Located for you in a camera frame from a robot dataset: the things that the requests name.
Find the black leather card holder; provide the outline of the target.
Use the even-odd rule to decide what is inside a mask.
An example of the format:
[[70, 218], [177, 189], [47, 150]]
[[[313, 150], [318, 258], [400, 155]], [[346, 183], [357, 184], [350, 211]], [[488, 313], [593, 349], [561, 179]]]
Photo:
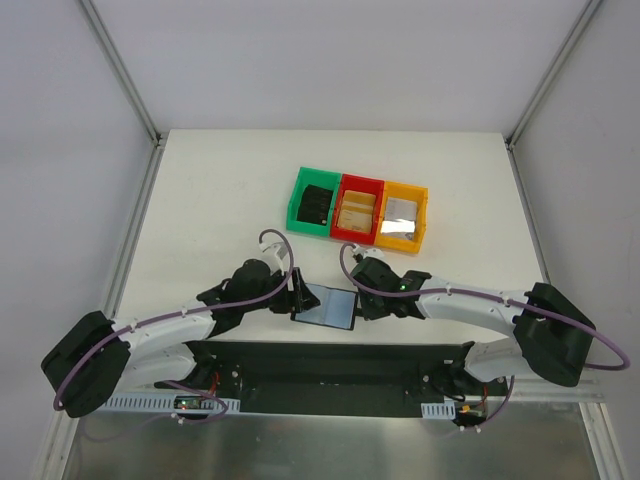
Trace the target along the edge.
[[294, 313], [292, 321], [346, 331], [354, 329], [358, 303], [356, 292], [316, 284], [309, 284], [308, 288], [320, 304]]

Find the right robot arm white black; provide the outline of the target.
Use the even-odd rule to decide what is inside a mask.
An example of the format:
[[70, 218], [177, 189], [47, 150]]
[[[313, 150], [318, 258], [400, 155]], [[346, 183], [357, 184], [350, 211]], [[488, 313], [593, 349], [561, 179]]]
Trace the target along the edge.
[[457, 392], [473, 394], [499, 377], [527, 373], [562, 387], [579, 383], [595, 326], [556, 287], [537, 282], [528, 291], [474, 290], [417, 270], [399, 276], [365, 254], [355, 261], [350, 275], [365, 319], [442, 319], [501, 334], [464, 345], [450, 367]]

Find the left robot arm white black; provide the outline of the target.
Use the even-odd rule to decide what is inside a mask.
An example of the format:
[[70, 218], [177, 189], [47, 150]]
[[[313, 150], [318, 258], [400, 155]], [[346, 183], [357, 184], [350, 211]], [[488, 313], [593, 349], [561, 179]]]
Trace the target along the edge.
[[250, 259], [179, 311], [147, 320], [85, 314], [44, 357], [41, 369], [55, 392], [54, 409], [80, 418], [133, 386], [180, 380], [202, 388], [212, 367], [189, 343], [226, 333], [253, 311], [298, 314], [320, 304], [299, 268], [272, 269]]

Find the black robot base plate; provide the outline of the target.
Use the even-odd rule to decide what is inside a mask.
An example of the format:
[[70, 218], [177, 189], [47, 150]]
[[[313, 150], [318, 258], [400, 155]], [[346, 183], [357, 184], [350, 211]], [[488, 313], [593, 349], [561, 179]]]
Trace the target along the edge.
[[244, 413], [416, 418], [448, 395], [502, 396], [462, 377], [463, 346], [193, 341], [183, 385], [236, 399]]

